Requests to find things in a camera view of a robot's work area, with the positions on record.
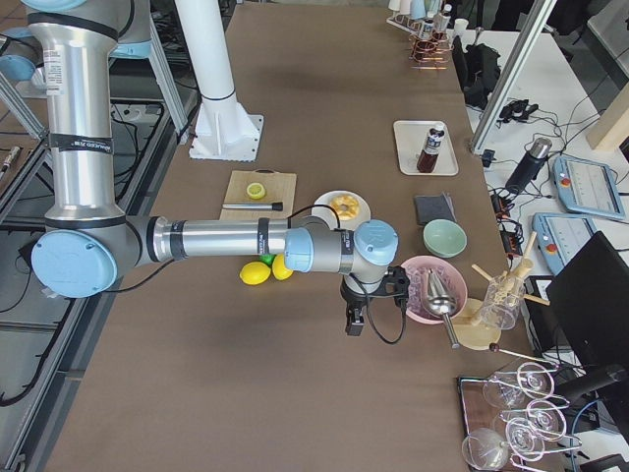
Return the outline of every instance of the blue cable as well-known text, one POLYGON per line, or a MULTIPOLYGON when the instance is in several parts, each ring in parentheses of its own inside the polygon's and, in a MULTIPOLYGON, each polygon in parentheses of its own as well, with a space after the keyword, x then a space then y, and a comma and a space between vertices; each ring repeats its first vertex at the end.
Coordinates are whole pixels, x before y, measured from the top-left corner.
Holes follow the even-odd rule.
MULTIPOLYGON (((577 413, 577 416, 574 417, 574 422, 572 423, 572 429, 570 430, 571 436, 574 436, 574 432, 577 430, 577 423, 579 423, 579 419, 585 413, 585 411, 588 408, 590 408, 592 405, 594 405, 595 403, 599 403, 600 401, 602 401, 600 398, 597 398, 596 400, 592 400, 590 403, 588 403, 586 406, 584 406, 583 408, 579 410, 579 413, 577 413)), ((573 440, 572 438, 570 438, 570 447, 572 447, 572 442, 573 440)), ((570 451, 570 462, 572 462, 573 472, 578 472, 579 469, 577 469, 577 461, 575 459, 574 450, 570 451)))

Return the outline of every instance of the cutting board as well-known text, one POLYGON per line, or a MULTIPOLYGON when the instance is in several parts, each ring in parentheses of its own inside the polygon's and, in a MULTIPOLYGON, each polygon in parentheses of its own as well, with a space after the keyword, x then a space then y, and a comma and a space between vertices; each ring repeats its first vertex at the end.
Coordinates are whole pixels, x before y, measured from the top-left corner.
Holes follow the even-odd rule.
POLYGON ((219 219, 258 219, 258 218, 285 218, 293 212, 295 199, 295 187, 297 174, 286 174, 268 170, 243 171, 234 170, 229 179, 227 192, 225 192, 224 204, 272 204, 282 202, 282 211, 249 211, 240 209, 223 209, 219 219), (260 182, 266 189, 266 196, 260 200, 252 200, 247 196, 247 186, 254 182, 260 182))

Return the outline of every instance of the pink bowl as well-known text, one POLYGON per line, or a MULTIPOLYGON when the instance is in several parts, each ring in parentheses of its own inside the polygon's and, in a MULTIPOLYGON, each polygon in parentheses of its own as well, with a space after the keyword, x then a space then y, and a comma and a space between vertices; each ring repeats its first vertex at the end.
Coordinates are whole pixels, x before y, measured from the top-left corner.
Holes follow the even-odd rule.
POLYGON ((402 267, 406 270, 406 275, 411 281, 409 285, 409 303, 406 309, 406 315, 410 319, 426 325, 443 323, 441 318, 429 313, 422 306, 420 300, 424 274, 428 272, 429 268, 439 274, 443 284, 456 300, 457 310, 451 318, 456 317, 463 310, 468 299, 468 287, 461 272, 454 268, 453 265, 433 256, 415 256, 402 263, 402 267))

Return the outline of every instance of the computer monitor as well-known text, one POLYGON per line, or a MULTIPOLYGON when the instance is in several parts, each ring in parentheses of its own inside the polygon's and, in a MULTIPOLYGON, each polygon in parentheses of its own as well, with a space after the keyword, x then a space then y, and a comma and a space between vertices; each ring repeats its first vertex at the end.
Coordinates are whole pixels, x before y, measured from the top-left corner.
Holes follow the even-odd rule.
MULTIPOLYGON (((550 283, 547 294, 586 377, 598 382, 601 368, 612 365, 629 371, 629 267, 600 231, 550 283)), ((629 442, 629 382, 597 392, 629 442)))

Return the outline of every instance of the blue tablet device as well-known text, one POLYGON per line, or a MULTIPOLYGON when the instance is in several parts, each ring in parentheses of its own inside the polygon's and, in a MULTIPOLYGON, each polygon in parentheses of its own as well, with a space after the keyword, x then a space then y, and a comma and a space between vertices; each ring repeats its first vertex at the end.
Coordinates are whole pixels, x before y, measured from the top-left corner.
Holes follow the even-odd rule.
POLYGON ((550 271, 557 275, 588 242, 597 228, 584 214, 535 213, 533 229, 550 271))
POLYGON ((560 155, 553 164, 559 199, 568 211, 624 219, 625 210, 606 164, 560 155))

